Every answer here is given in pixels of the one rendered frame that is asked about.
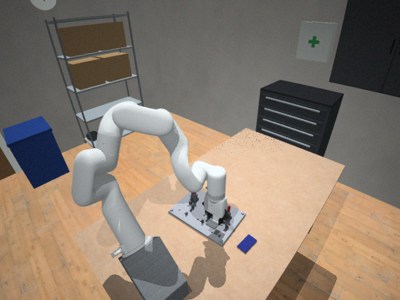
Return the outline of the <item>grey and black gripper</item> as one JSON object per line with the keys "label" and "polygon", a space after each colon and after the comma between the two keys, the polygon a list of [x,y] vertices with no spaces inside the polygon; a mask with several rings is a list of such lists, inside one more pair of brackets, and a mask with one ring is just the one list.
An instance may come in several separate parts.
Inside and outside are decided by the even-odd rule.
{"label": "grey and black gripper", "polygon": [[207,212],[208,219],[211,218],[212,215],[215,215],[219,218],[218,225],[220,226],[224,219],[229,219],[230,215],[228,213],[228,202],[226,196],[220,201],[213,201],[208,198],[208,192],[206,192],[204,202],[202,203],[204,209]]}

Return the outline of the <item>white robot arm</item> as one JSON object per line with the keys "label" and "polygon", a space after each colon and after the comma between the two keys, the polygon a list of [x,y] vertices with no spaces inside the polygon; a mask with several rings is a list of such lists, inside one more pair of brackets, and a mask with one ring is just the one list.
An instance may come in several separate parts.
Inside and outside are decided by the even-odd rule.
{"label": "white robot arm", "polygon": [[[188,139],[165,109],[151,109],[126,101],[113,106],[102,118],[96,148],[81,151],[74,160],[72,198],[81,207],[102,201],[102,213],[120,247],[112,258],[126,258],[148,244],[146,237],[120,190],[117,179],[108,172],[118,164],[123,131],[157,136],[169,151],[179,182],[190,192],[199,192],[207,181],[207,196],[220,201],[226,192],[226,170],[206,162],[189,166]],[[100,176],[99,176],[100,175]]]}

